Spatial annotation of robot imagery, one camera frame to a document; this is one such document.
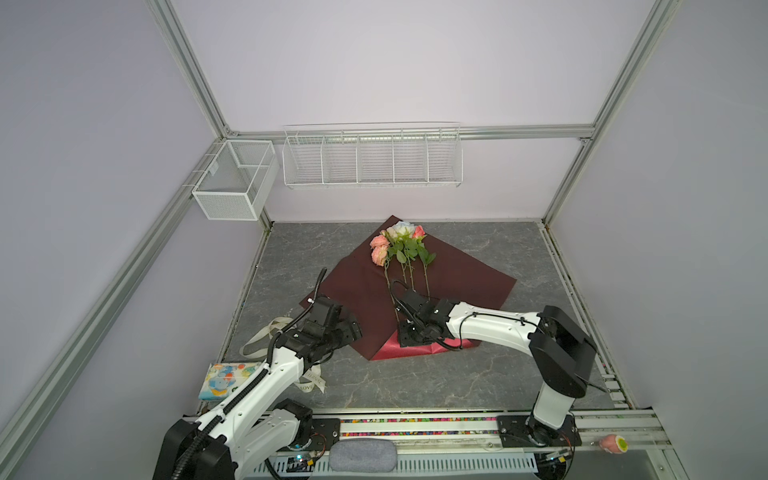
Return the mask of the red wrapping paper sheet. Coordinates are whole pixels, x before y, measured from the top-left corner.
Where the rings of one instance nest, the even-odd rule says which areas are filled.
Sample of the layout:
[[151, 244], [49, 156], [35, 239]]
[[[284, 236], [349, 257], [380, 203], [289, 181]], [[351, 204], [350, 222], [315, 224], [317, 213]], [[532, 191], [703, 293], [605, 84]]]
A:
[[414, 280], [421, 295], [434, 299], [464, 301], [471, 305], [499, 310], [511, 293], [516, 279], [496, 270], [448, 243], [428, 235], [427, 250], [436, 255], [428, 267], [416, 261], [412, 273], [404, 273], [393, 260], [388, 269], [373, 263], [370, 242], [380, 232], [398, 222], [394, 215], [346, 257], [342, 258], [321, 283], [319, 293], [342, 304], [356, 318], [362, 338], [352, 344], [367, 360], [389, 360], [438, 354], [445, 349], [436, 344], [403, 348], [398, 339], [398, 320], [387, 290], [388, 279]]

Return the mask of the single pink fake rose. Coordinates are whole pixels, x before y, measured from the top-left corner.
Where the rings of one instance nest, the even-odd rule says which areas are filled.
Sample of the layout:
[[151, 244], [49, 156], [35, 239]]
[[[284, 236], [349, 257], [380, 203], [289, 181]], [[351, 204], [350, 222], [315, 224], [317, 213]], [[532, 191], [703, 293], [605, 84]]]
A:
[[436, 258], [436, 255], [431, 253], [427, 249], [424, 243], [426, 237], [427, 237], [427, 234], [421, 225], [417, 225], [414, 229], [414, 232], [411, 235], [412, 240], [415, 242], [417, 256], [422, 264], [427, 296], [430, 297], [431, 287], [429, 283], [428, 268], [433, 263], [434, 259]]

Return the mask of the double pink fake rose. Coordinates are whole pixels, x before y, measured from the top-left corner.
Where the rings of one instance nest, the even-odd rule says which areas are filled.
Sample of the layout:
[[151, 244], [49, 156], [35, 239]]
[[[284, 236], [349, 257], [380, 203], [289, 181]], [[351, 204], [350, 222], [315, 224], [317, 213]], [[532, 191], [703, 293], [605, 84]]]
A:
[[369, 243], [371, 248], [371, 260], [380, 267], [383, 271], [385, 278], [385, 287], [387, 295], [392, 304], [395, 320], [399, 319], [399, 311], [394, 300], [394, 296], [391, 288], [391, 281], [389, 277], [389, 264], [391, 257], [389, 256], [389, 249], [393, 245], [392, 236], [388, 230], [381, 230], [377, 236], [375, 236]]

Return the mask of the cream fake rose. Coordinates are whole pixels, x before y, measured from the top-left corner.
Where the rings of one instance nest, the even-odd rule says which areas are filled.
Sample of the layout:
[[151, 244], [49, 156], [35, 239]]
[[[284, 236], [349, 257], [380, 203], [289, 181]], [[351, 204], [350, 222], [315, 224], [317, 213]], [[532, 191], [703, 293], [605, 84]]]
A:
[[389, 239], [390, 257], [395, 259], [400, 265], [402, 279], [404, 282], [409, 280], [409, 257], [405, 252], [405, 243], [408, 239], [408, 231], [402, 225], [396, 224], [386, 230]]

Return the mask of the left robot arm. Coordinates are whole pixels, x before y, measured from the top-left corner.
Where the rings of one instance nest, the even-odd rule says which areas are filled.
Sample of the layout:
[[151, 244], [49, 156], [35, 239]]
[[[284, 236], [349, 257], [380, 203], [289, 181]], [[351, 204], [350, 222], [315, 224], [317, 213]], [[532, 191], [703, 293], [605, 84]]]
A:
[[338, 349], [362, 338], [343, 305], [318, 296], [270, 340], [266, 358], [238, 390], [199, 419], [166, 432], [155, 479], [242, 479], [279, 449], [310, 441], [312, 411], [277, 398]]

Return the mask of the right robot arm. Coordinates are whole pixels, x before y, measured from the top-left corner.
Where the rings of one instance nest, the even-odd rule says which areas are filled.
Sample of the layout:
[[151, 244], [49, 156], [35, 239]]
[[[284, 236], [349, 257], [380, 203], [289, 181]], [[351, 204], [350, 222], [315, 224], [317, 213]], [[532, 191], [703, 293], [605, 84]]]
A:
[[573, 449], [582, 444], [571, 409], [592, 386], [590, 374], [597, 346], [562, 309], [547, 305], [530, 313], [492, 310], [466, 302], [429, 299], [408, 286], [391, 297], [395, 311], [403, 317], [403, 346], [436, 343], [447, 350], [461, 350], [467, 341], [479, 341], [511, 348], [533, 359], [542, 386], [528, 414], [497, 417], [504, 447]]

